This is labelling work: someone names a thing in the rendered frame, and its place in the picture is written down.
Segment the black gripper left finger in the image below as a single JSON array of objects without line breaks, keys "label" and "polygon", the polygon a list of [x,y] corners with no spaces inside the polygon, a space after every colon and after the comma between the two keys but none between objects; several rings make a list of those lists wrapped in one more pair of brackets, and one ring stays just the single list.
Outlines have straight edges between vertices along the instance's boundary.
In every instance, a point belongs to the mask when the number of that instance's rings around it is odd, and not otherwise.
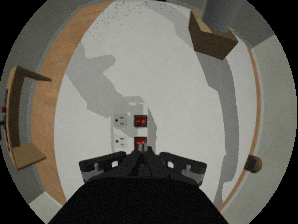
[{"label": "black gripper left finger", "polygon": [[[112,167],[112,163],[118,160],[118,166]],[[121,164],[121,165],[120,165]],[[143,143],[135,146],[131,154],[124,151],[82,160],[79,162],[80,171],[84,183],[91,177],[110,171],[114,168],[115,176],[133,176],[136,166],[143,165]]]}]

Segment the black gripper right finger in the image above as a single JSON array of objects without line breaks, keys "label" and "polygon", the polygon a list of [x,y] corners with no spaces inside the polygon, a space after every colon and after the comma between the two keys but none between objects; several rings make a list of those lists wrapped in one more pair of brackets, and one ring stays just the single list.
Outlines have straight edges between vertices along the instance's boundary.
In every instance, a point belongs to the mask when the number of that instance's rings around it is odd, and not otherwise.
[{"label": "black gripper right finger", "polygon": [[[151,177],[169,179],[168,169],[170,169],[194,179],[199,187],[202,185],[207,168],[206,163],[184,158],[168,152],[160,152],[159,155],[155,155],[154,151],[150,150],[152,150],[152,147],[143,143],[143,165],[148,165]],[[168,166],[168,161],[173,163],[173,168]]]}]

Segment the grey power strip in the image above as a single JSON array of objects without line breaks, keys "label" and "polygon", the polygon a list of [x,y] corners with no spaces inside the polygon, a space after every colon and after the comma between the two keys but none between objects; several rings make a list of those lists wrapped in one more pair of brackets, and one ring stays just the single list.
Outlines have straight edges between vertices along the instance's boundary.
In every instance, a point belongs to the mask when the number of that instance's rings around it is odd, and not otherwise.
[{"label": "grey power strip", "polygon": [[113,127],[115,152],[148,144],[148,103],[114,103]]}]

